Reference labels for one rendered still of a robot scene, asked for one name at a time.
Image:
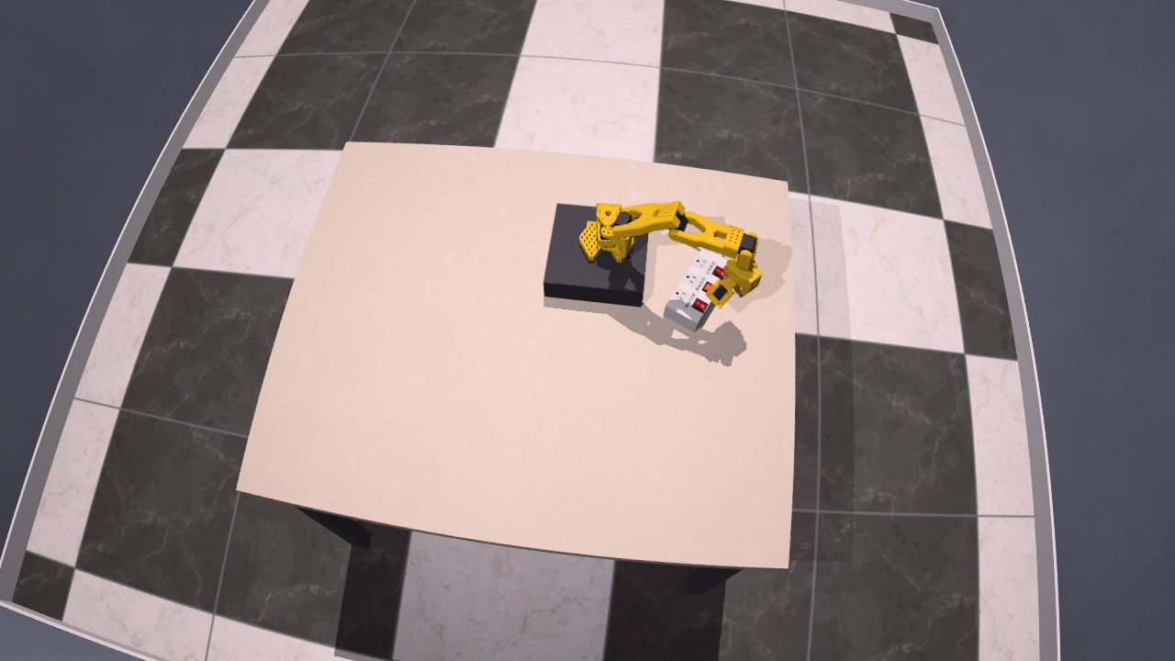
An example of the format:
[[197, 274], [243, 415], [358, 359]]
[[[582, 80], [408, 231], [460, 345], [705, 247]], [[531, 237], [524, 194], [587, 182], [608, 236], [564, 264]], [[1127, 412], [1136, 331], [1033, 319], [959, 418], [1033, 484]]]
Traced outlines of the white power strip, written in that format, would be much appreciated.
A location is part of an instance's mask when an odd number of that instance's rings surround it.
[[664, 317], [689, 328], [693, 333], [699, 328], [701, 318], [709, 313], [710, 304], [712, 304], [705, 294], [709, 294], [709, 289], [717, 279], [723, 281], [728, 277], [723, 274], [723, 267], [726, 267], [728, 259], [723, 259], [721, 252], [704, 250], [701, 247], [694, 248], [701, 251], [689, 268], [664, 310]]

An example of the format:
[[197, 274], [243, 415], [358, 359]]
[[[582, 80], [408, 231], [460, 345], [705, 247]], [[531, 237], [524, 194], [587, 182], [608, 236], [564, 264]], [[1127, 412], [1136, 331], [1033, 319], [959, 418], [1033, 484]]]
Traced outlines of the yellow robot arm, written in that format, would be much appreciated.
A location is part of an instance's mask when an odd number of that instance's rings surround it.
[[[686, 232], [687, 223], [701, 232]], [[744, 229], [738, 229], [736, 225], [721, 225], [694, 213], [685, 213], [680, 201], [669, 204], [622, 207], [622, 213], [618, 205], [599, 205], [597, 222], [588, 221], [588, 228], [582, 231], [579, 243], [590, 261], [597, 258], [600, 250], [604, 250], [612, 252], [617, 263], [622, 263], [634, 245], [633, 237], [654, 230], [670, 230], [670, 240], [721, 252], [727, 258], [737, 259], [737, 267], [746, 271], [751, 271], [752, 267], [756, 268], [758, 235], [752, 231], [745, 234]]]

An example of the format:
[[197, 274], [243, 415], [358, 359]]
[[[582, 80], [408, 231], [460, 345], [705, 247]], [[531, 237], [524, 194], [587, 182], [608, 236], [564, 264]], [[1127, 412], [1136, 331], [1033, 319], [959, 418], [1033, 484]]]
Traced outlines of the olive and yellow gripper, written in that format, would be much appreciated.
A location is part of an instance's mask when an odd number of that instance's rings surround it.
[[728, 259], [726, 267], [723, 267], [723, 272], [728, 276], [727, 279], [717, 279], [713, 286], [709, 289], [709, 294], [705, 294], [716, 306], [721, 308], [723, 304], [726, 304], [728, 298], [734, 294], [732, 288], [739, 297], [743, 297], [759, 285], [761, 274], [758, 271], [758, 264], [756, 264], [756, 268], [752, 267], [751, 271], [740, 269], [736, 264], [737, 259]]

